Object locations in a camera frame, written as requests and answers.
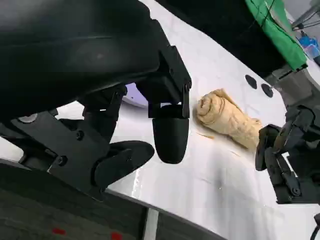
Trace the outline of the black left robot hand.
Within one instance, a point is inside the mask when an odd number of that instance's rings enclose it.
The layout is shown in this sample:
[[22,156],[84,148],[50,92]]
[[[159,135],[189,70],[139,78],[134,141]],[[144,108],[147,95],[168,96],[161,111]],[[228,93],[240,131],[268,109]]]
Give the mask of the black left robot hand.
[[[154,145],[111,142],[127,85],[148,102]],[[46,171],[103,199],[154,154],[179,164],[189,133],[191,77],[138,0],[3,0],[0,135]]]

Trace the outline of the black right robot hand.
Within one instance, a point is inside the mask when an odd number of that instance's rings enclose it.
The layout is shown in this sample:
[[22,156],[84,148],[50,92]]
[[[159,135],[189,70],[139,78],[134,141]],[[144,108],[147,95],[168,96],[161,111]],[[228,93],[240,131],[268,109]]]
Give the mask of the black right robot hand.
[[292,106],[283,127],[260,129],[255,169],[267,170],[278,204],[319,204],[320,110]]

